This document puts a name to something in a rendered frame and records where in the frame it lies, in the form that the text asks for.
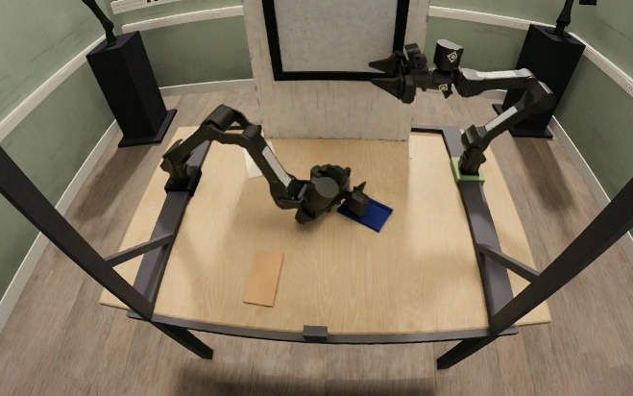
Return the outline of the tan flat rectangular board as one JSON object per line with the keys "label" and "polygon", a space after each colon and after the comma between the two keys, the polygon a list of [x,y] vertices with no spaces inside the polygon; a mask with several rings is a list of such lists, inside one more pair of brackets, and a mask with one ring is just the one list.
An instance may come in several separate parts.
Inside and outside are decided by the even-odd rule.
{"label": "tan flat rectangular board", "polygon": [[283,252],[256,249],[244,303],[274,305],[283,255]]}

